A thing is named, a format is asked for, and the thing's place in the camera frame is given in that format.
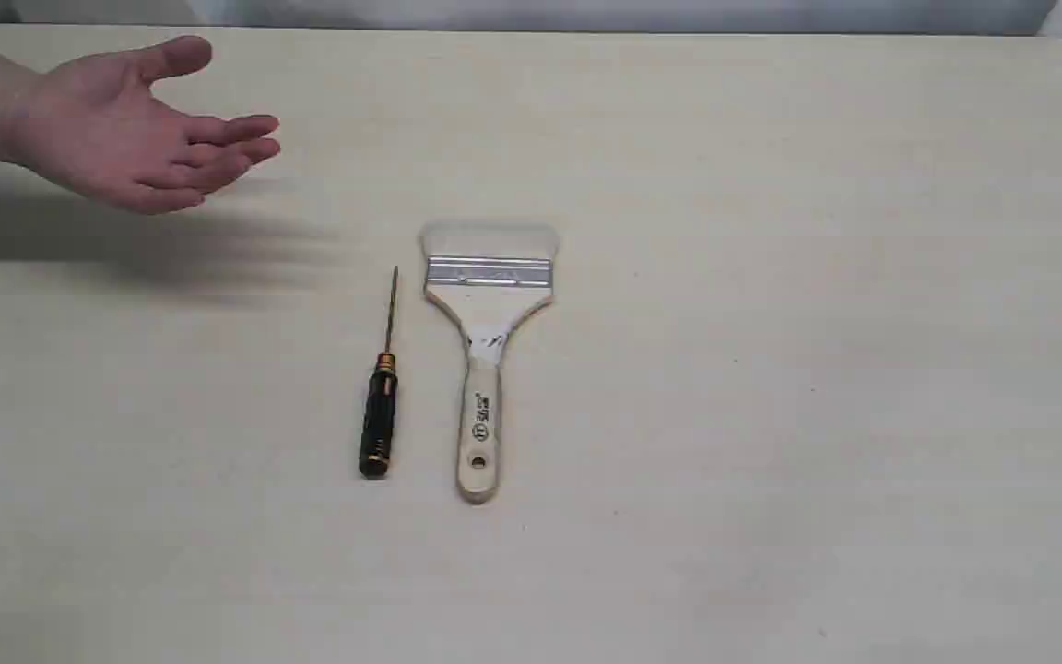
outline object on table edge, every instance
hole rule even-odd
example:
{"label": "object on table edge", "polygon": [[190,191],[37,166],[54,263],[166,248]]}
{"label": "object on table edge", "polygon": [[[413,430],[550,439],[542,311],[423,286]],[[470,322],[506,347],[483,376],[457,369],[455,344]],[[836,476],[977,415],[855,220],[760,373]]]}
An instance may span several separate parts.
{"label": "object on table edge", "polygon": [[544,224],[433,222],[421,243],[425,295],[466,343],[457,479],[461,496],[480,505],[498,492],[502,352],[514,328],[551,303],[560,238]]}
{"label": "object on table edge", "polygon": [[375,358],[375,371],[366,385],[363,435],[359,441],[359,472],[363,478],[383,479],[392,465],[392,436],[395,433],[395,399],[400,379],[392,354],[392,324],[395,322],[395,291],[400,266],[392,269],[392,297],[388,301],[388,331],[383,353]]}

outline tabletop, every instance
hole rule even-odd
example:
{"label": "tabletop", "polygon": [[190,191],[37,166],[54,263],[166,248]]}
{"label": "tabletop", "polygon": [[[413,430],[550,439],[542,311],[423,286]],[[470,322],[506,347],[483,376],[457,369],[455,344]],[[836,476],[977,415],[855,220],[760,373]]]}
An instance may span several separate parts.
{"label": "tabletop", "polygon": [[[158,92],[278,159],[156,219],[0,165],[0,663],[1062,659],[1062,40],[195,32]],[[481,507],[443,219],[562,239]]]}

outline white table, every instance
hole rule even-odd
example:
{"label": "white table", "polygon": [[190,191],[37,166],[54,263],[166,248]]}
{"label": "white table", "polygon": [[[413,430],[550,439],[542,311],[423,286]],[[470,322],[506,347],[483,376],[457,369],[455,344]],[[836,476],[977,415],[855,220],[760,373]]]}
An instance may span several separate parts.
{"label": "white table", "polygon": [[[202,32],[284,143],[202,214],[0,167],[1,664],[1062,661],[1062,41]],[[563,251],[473,508],[415,238],[493,216]]]}

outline white bristles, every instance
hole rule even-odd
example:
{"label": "white bristles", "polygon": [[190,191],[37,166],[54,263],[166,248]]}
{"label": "white bristles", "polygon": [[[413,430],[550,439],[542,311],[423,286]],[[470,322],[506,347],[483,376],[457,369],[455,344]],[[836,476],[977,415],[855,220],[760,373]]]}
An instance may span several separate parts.
{"label": "white bristles", "polygon": [[543,223],[434,221],[421,233],[426,256],[555,259],[560,236]]}

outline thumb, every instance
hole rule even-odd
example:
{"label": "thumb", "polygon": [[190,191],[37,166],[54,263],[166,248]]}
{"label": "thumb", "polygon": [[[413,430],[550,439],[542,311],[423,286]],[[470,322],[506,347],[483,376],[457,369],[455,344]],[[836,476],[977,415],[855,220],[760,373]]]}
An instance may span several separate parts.
{"label": "thumb", "polygon": [[211,44],[202,37],[175,37],[170,41],[130,51],[138,75],[148,85],[153,81],[198,72],[211,62]]}

